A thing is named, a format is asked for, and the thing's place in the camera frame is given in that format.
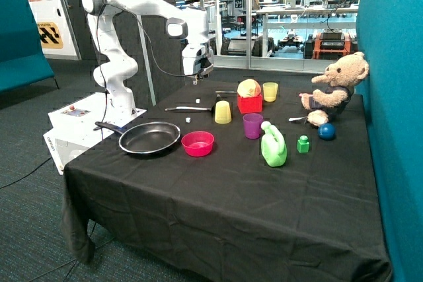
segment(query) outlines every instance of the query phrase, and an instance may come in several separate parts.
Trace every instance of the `yellow cup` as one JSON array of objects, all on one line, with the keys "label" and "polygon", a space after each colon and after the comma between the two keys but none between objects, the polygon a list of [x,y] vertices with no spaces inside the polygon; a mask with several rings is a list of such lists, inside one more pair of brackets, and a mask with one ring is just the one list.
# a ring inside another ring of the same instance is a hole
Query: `yellow cup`
[{"label": "yellow cup", "polygon": [[221,124],[232,121],[231,105],[226,100],[216,103],[214,121]]},{"label": "yellow cup", "polygon": [[276,100],[276,95],[278,94],[278,84],[277,83],[264,83],[263,84],[263,97],[267,102],[274,102]]}]

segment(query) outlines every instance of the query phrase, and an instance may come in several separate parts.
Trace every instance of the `purple cup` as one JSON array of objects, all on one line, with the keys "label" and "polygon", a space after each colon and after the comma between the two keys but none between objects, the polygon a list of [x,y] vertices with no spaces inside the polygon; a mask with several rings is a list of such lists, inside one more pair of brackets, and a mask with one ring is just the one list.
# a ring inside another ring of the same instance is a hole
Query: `purple cup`
[{"label": "purple cup", "polygon": [[243,116],[245,137],[258,139],[260,137],[263,116],[260,114],[246,114]]}]

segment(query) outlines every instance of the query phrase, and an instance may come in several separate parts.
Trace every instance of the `green watering can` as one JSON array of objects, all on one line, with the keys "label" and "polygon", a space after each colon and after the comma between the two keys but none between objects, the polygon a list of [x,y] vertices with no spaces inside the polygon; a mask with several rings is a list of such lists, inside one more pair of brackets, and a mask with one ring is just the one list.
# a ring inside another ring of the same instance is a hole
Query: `green watering can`
[{"label": "green watering can", "polygon": [[283,165],[287,155],[284,136],[270,122],[263,122],[261,128],[265,132],[262,137],[262,156],[271,167]]}]

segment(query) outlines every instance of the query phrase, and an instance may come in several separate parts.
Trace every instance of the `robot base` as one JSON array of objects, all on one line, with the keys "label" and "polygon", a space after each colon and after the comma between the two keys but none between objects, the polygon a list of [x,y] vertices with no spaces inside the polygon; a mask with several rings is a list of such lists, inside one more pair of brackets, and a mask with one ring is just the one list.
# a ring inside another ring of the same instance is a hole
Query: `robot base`
[{"label": "robot base", "polygon": [[[103,93],[96,92],[48,114],[53,129],[44,134],[44,140],[60,175],[68,162],[113,134],[108,129],[94,130],[95,122],[103,118],[105,100]],[[144,112],[137,109],[133,115],[113,118],[112,112],[106,111],[104,121],[123,127]]]}]

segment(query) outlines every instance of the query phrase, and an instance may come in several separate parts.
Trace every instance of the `blue ball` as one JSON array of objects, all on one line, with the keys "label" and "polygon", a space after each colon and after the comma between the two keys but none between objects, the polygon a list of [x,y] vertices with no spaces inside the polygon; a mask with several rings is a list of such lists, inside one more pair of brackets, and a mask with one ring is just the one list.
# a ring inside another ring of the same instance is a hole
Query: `blue ball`
[{"label": "blue ball", "polygon": [[324,123],[318,128],[317,133],[320,139],[332,140],[335,138],[335,127],[330,123]]}]

